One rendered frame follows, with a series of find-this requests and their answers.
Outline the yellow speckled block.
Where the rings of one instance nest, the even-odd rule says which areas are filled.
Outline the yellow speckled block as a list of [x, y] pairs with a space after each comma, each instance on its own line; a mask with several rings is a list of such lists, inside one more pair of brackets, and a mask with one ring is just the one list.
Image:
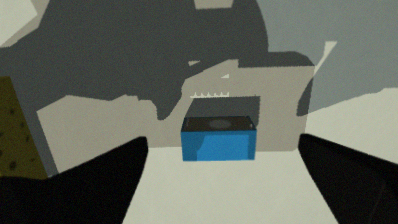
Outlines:
[[48, 178], [10, 76], [0, 77], [0, 176]]

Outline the blue block with black rectangular mark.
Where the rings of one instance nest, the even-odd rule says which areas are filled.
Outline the blue block with black rectangular mark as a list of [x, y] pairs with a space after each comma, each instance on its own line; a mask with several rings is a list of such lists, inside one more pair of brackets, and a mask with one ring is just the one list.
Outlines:
[[183, 161], [255, 160], [257, 129], [249, 116], [185, 117]]

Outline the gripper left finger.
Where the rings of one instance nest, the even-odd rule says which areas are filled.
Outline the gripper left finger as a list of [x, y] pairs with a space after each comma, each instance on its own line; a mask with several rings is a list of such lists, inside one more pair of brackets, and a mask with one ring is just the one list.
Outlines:
[[0, 176], [0, 224], [122, 224], [148, 151], [139, 136], [44, 180]]

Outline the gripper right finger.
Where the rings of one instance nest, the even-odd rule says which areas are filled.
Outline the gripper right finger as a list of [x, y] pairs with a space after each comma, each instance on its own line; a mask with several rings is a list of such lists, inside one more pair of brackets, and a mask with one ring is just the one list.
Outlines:
[[398, 224], [398, 164], [302, 133], [298, 151], [338, 224]]

